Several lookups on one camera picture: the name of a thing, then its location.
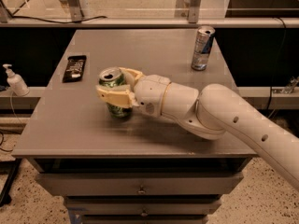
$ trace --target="soap dispenser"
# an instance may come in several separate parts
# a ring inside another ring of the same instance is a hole
[[[23,96],[29,93],[29,88],[27,87],[25,81],[18,74],[15,74],[9,67],[11,64],[4,64],[3,67],[7,69],[7,83],[10,88],[16,93],[18,96]]]

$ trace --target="soda can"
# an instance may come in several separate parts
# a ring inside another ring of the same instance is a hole
[[[209,53],[213,46],[215,29],[211,26],[201,26],[197,30],[192,68],[197,71],[206,70]]]
[[[99,75],[99,84],[106,87],[116,87],[126,84],[125,76],[119,67],[109,67],[103,70]],[[124,118],[132,113],[132,108],[122,108],[107,104],[107,108],[112,117]]]

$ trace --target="cabinet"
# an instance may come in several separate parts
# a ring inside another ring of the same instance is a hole
[[[76,31],[13,156],[88,223],[200,224],[242,180],[255,152],[226,133],[207,141],[169,119],[113,119],[96,97],[99,72],[119,65],[203,89],[236,90],[217,42],[208,69],[191,69],[195,29]],[[83,79],[62,83],[67,57],[86,54]]]

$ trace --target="speckled floor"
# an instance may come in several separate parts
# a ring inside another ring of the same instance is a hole
[[[17,119],[0,115],[0,130],[21,132],[26,120],[28,118],[21,118],[20,124]],[[275,121],[287,130],[291,128],[280,116]],[[20,136],[6,131],[3,133],[5,141],[1,148],[12,149]],[[12,160],[12,157],[1,151],[0,160]],[[10,192],[12,201],[0,207],[1,224],[70,223],[63,198],[52,197],[43,190],[35,182],[36,174],[33,166],[23,160]],[[0,177],[0,186],[3,187],[6,176]],[[209,216],[208,224],[299,223],[299,193],[260,158],[253,159],[247,165],[244,179],[221,200],[222,206]]]

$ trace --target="metal frame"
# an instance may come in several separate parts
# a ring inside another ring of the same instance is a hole
[[[185,14],[182,11],[183,8],[184,8],[184,0],[177,0],[175,18],[187,17],[188,14]]]
[[[283,18],[287,28],[299,28],[299,18]],[[282,22],[276,18],[231,18],[231,19],[204,19],[197,23],[187,20],[151,20],[151,19],[101,19],[74,23],[59,23],[65,19],[57,19],[57,23],[45,21],[28,22],[23,19],[10,19],[9,23],[1,23],[1,27],[64,27],[64,28],[197,28],[209,25],[215,28],[283,28]]]
[[[72,21],[81,21],[83,19],[83,15],[81,12],[79,0],[67,0],[67,2],[69,5],[69,11],[71,13]]]
[[[190,22],[190,23],[198,22],[200,2],[201,2],[201,0],[191,0],[190,1],[188,22]]]
[[[0,0],[0,22],[8,23],[9,14],[2,0]]]
[[[18,173],[20,164],[21,159],[16,159],[15,161],[0,161],[0,173],[8,173],[7,181],[0,193],[0,207],[11,202],[9,192]]]

